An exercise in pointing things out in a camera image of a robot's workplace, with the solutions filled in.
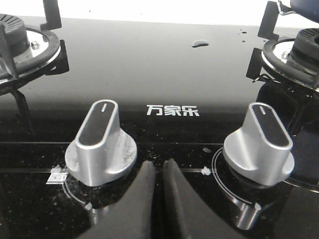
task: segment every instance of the burner cap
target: burner cap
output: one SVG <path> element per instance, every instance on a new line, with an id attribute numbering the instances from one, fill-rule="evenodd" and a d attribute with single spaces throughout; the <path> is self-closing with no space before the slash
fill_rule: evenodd
<path id="1" fill-rule="evenodd" d="M 27 50 L 29 42 L 24 22 L 17 16 L 0 14 L 0 23 L 4 25 L 6 40 L 13 56 Z"/>
<path id="2" fill-rule="evenodd" d="M 298 32 L 292 51 L 319 61 L 319 28 L 308 28 Z"/>

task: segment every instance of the silver knob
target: silver knob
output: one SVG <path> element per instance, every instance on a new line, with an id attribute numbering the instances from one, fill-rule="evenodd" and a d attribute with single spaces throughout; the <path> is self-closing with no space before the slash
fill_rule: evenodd
<path id="1" fill-rule="evenodd" d="M 294 168 L 292 147 L 275 110 L 264 103 L 251 103 L 243 126 L 226 137 L 223 154 L 239 174 L 273 186 L 288 178 Z"/>
<path id="2" fill-rule="evenodd" d="M 96 101 L 65 152 L 69 172 L 87 186 L 129 173 L 137 157 L 134 140 L 120 128 L 118 104 Z"/>

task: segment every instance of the stovetop surface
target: stovetop surface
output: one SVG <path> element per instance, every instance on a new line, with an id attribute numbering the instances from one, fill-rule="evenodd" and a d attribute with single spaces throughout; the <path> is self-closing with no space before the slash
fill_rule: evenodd
<path id="1" fill-rule="evenodd" d="M 41 17 L 22 19 L 30 25 L 44 22 Z M 160 175 L 164 161 L 171 158 L 206 204 L 236 229 L 229 201 L 211 169 L 214 154 L 225 137 L 241 126 L 249 103 L 263 98 L 263 84 L 245 78 L 253 48 L 265 43 L 257 37 L 258 27 L 66 18 L 62 24 L 54 33 L 65 41 L 70 70 L 43 75 L 19 89 L 32 125 L 25 124 L 12 95 L 0 96 L 3 238 L 76 238 L 96 223 L 92 208 L 107 211 L 116 203 L 145 160 L 157 169 L 155 207 L 161 208 Z M 298 29 L 277 31 L 294 37 Z M 199 39 L 209 46 L 192 48 Z M 121 128 L 137 143 L 132 173 L 111 186 L 94 189 L 70 174 L 66 186 L 47 184 L 53 168 L 64 171 L 65 150 L 91 104 L 100 99 L 119 104 Z M 157 116 L 156 111 L 147 115 L 147 105 L 197 106 L 199 116 Z M 318 141 L 314 128 L 301 132 Z M 306 140 L 296 142 L 293 153 L 300 160 L 318 156 L 316 150 L 304 150 Z M 205 167 L 208 175 L 202 171 Z M 256 239 L 318 236 L 318 195 L 284 184 L 274 205 L 252 229 L 236 229 L 239 234 Z M 163 230 L 165 223 L 159 218 L 152 218 L 152 237 L 168 238 L 169 230 Z"/>

